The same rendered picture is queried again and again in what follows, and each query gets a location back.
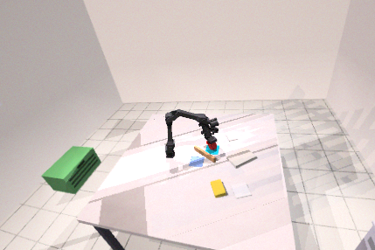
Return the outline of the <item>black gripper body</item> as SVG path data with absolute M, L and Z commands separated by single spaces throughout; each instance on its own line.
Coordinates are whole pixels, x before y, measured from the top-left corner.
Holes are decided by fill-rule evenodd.
M 201 131 L 201 135 L 204 134 L 205 138 L 208 138 L 208 142 L 210 144 L 213 144 L 213 143 L 215 143 L 217 141 L 217 138 L 215 136 L 212 136 L 212 132 L 211 131 L 212 131 L 211 129 L 209 129 L 207 131 L 202 130 Z

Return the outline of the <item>yellow flat block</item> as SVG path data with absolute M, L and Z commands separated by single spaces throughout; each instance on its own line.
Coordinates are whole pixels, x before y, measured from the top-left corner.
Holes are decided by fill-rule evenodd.
M 221 198 L 226 196 L 226 191 L 221 180 L 216 180 L 211 182 L 212 190 L 215 198 Z

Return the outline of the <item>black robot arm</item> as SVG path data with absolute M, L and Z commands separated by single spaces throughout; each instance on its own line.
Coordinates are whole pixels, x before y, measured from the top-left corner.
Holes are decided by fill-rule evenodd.
M 168 131 L 168 140 L 167 144 L 165 145 L 166 158 L 173 158 L 176 154 L 174 151 L 175 139 L 172 139 L 172 123 L 180 116 L 199 122 L 199 127 L 202 127 L 204 131 L 211 129 L 213 135 L 214 133 L 219 132 L 219 129 L 216 128 L 216 126 L 219 126 L 217 117 L 210 120 L 209 117 L 207 117 L 205 114 L 194 114 L 191 112 L 183 111 L 181 109 L 168 112 L 165 114 L 165 122 Z

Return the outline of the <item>red cup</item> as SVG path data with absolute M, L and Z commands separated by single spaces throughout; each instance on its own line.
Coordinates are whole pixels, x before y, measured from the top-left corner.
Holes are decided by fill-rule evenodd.
M 208 142 L 206 141 L 206 144 L 208 144 L 208 146 L 209 146 L 209 148 L 210 148 L 211 150 L 214 150 L 214 149 L 217 148 L 217 144 L 216 144 L 216 143 L 210 144 L 210 143 L 208 143 Z

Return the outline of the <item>tan flat bar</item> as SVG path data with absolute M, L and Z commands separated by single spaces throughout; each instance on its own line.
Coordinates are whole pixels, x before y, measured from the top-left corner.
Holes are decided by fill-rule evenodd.
M 216 162 L 216 157 L 215 156 L 212 156 L 211 154 L 207 153 L 206 151 L 204 151 L 203 149 L 199 148 L 198 146 L 194 146 L 194 150 L 196 150 L 199 154 L 201 154 L 202 156 L 208 158 L 209 160 L 211 160 L 212 162 Z

